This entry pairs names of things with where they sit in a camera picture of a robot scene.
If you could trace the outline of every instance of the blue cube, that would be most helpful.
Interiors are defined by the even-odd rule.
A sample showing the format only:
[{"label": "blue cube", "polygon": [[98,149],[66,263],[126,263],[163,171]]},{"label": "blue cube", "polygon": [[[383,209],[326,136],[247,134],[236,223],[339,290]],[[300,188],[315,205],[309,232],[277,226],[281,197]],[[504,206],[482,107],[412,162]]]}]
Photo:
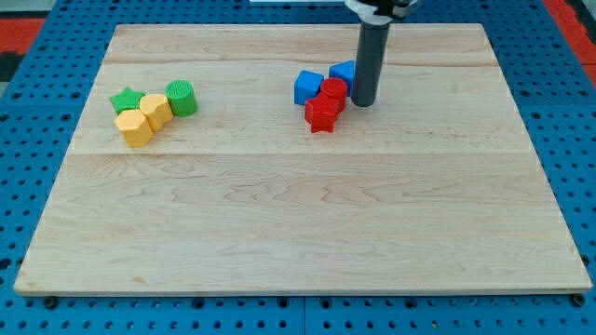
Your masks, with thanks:
[{"label": "blue cube", "polygon": [[340,78],[347,84],[348,97],[352,96],[352,83],[354,83],[355,70],[356,62],[353,60],[344,61],[329,68],[329,77]]},{"label": "blue cube", "polygon": [[306,101],[318,95],[318,88],[325,77],[302,70],[294,82],[294,103],[305,105]]}]

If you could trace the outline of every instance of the wooden cutting board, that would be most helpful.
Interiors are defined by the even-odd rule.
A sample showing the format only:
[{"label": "wooden cutting board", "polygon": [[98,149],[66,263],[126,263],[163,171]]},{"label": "wooden cutting board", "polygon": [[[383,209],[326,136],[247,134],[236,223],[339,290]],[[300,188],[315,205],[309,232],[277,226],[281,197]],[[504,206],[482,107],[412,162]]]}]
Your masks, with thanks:
[{"label": "wooden cutting board", "polygon": [[[377,103],[311,134],[301,70],[357,25],[118,26],[15,289],[56,296],[580,292],[576,246],[478,24],[393,25]],[[196,88],[127,147],[109,96]]]}]

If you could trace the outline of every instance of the yellow hexagonal block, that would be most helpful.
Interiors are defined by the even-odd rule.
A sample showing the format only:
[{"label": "yellow hexagonal block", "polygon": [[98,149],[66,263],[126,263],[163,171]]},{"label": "yellow hexagonal block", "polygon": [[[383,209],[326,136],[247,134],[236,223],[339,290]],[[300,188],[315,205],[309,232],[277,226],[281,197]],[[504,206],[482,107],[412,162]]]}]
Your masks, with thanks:
[{"label": "yellow hexagonal block", "polygon": [[171,121],[174,114],[169,107],[168,97],[163,94],[147,94],[141,98],[141,112],[147,116],[151,130],[158,131],[164,123]]},{"label": "yellow hexagonal block", "polygon": [[141,110],[126,110],[114,120],[129,147],[142,147],[153,137],[149,121]]}]

